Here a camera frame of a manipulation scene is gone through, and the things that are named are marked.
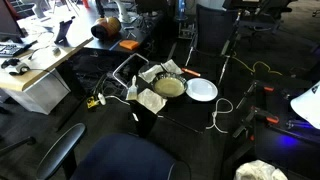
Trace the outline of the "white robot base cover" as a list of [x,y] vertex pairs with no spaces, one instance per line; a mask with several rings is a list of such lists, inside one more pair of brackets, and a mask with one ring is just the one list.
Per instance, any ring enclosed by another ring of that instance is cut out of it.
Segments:
[[320,129],[320,81],[290,102],[296,114]]

